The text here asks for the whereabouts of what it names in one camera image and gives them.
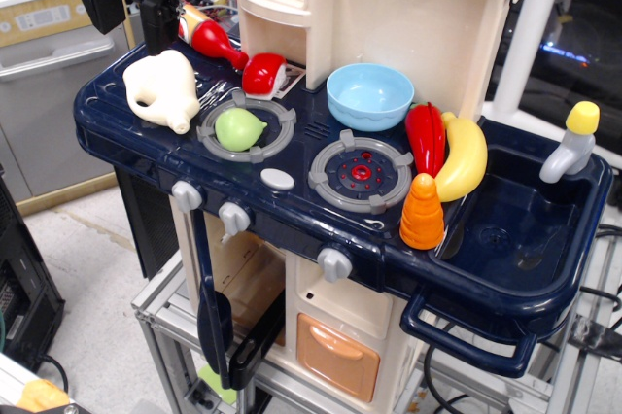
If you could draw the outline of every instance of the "light blue bowl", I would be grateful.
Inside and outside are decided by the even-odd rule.
[[[404,119],[415,88],[401,72],[381,64],[350,64],[328,76],[328,109],[343,125],[365,132],[390,129]]]

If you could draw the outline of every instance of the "orange toy carrot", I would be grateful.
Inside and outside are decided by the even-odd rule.
[[[436,182],[426,173],[418,174],[401,213],[399,235],[413,249],[433,249],[443,240],[445,222]]]

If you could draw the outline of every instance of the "stove burner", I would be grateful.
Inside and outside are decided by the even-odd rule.
[[[266,158],[281,152],[292,141],[295,126],[294,109],[290,109],[288,111],[274,101],[260,101],[246,98],[244,92],[240,90],[234,91],[231,96],[231,100],[228,100],[214,108],[209,113],[207,118],[205,118],[203,124],[196,129],[198,140],[203,143],[205,148],[211,154],[222,159],[228,159],[229,161],[237,161],[240,163],[261,163]],[[244,108],[249,111],[265,111],[268,113],[269,118],[274,120],[274,124],[270,124],[270,121],[268,121],[268,127],[276,124],[279,125],[280,130],[277,137],[272,142],[268,143],[267,146],[263,148],[254,146],[247,152],[232,152],[224,149],[216,138],[216,130],[214,129],[214,125],[216,124],[216,119],[223,113],[223,111],[234,107]]]
[[[384,142],[343,130],[339,141],[313,160],[309,186],[342,210],[378,215],[408,194],[412,162],[411,153],[403,155]]]

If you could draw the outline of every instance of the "green toy fruit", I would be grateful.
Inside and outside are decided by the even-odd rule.
[[[255,145],[267,125],[244,108],[229,108],[218,116],[214,129],[224,149],[244,152]]]

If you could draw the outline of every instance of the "yellow toy banana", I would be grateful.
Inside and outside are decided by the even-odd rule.
[[[436,175],[441,202],[451,202],[471,193],[486,173],[488,147],[482,129],[472,120],[443,113],[449,156]]]

